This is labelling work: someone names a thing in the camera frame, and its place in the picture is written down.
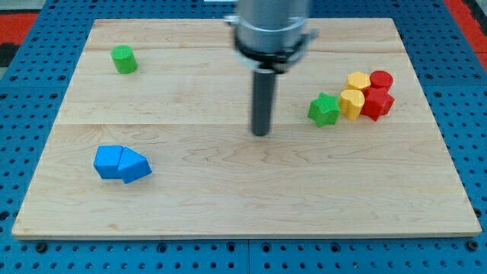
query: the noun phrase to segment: wooden board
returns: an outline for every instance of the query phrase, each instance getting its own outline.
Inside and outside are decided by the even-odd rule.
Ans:
[[[98,20],[13,228],[20,239],[459,237],[481,231],[390,19],[313,19],[279,76],[272,133],[248,130],[250,70],[220,20]],[[139,63],[116,73],[110,49]],[[389,116],[318,129],[319,92],[354,71],[396,81]],[[98,145],[154,173],[101,180]]]

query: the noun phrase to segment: blue perforated table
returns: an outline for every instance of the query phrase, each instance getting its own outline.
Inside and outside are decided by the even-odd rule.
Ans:
[[[95,18],[222,18],[198,0],[51,0],[0,81],[0,272],[485,272],[487,240],[23,242],[11,226]],[[313,1],[395,20],[481,225],[487,74],[440,1]]]

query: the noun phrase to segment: yellow hexagonal block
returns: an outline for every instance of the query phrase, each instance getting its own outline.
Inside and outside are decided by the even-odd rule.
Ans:
[[[356,120],[365,104],[364,94],[359,90],[345,90],[340,94],[340,112],[350,120]]]
[[[345,89],[365,91],[365,89],[370,86],[371,79],[367,74],[365,74],[364,72],[354,72],[347,76]]]

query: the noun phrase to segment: metal cylinder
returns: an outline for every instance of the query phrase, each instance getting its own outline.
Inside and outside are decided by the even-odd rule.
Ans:
[[[309,0],[239,0],[237,38],[261,53],[277,53],[301,40]]]
[[[271,70],[253,71],[252,133],[264,136],[271,126],[272,101],[276,75]]]

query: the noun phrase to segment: blue block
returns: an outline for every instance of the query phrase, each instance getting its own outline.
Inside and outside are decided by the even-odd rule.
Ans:
[[[124,183],[130,183],[152,173],[147,159],[130,148],[123,148],[118,172]]]
[[[101,145],[94,159],[94,168],[102,179],[120,179],[118,171],[123,147],[121,145]]]

